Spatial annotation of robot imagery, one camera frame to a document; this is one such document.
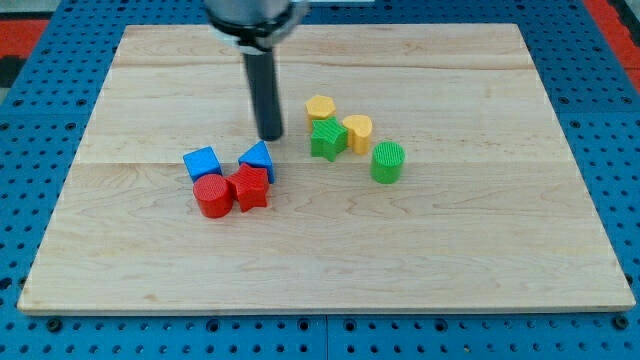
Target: wooden board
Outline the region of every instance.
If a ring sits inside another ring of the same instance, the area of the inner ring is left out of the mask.
[[[205,26],[130,26],[19,302],[33,315],[618,311],[631,294],[515,25],[300,27],[270,206],[203,218],[182,155],[256,141]],[[304,101],[370,115],[404,176],[309,156]]]

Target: colored block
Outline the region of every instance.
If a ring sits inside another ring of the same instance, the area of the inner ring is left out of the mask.
[[[276,182],[276,174],[273,171],[273,161],[271,160],[269,149],[267,149],[267,144],[264,141],[260,141],[253,145],[251,149],[240,156],[238,159],[238,165],[242,165],[243,163],[251,165],[251,167],[254,168],[267,169],[267,173],[269,174],[269,183],[273,184]]]
[[[316,95],[304,104],[307,110],[307,128],[313,131],[314,120],[327,120],[336,115],[336,105],[333,98]]]
[[[210,146],[190,152],[184,155],[182,159],[194,183],[207,174],[222,175],[220,162]]]
[[[311,156],[324,157],[333,162],[347,148],[347,129],[335,117],[315,120],[311,134]]]
[[[347,146],[351,147],[353,152],[358,155],[368,153],[373,132],[371,118],[367,115],[350,115],[342,120],[342,125],[349,132]]]
[[[373,149],[371,177],[381,184],[393,184],[402,174],[404,149],[392,141],[381,142]]]
[[[206,174],[193,184],[193,196],[198,202],[202,215],[220,218],[233,208],[231,188],[222,176]]]
[[[240,164],[238,171],[227,177],[231,185],[231,195],[240,203],[242,212],[254,207],[267,206],[269,177],[267,169]]]

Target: blue pegboard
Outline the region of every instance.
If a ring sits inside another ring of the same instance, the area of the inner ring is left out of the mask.
[[[15,308],[127,24],[199,0],[64,0],[0,107],[0,358],[638,358],[640,314],[40,318]],[[581,2],[384,0],[318,23],[515,22],[636,296],[640,100]]]

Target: green cylinder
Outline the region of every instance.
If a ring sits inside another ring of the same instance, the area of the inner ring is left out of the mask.
[[[400,179],[404,149],[393,141],[376,145],[371,157],[371,177],[381,184],[393,184]]]

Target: red cylinder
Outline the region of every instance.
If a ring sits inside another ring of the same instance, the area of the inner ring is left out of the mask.
[[[220,218],[229,213],[233,207],[231,189],[227,180],[218,174],[202,176],[193,184],[195,196],[202,215],[209,218]]]

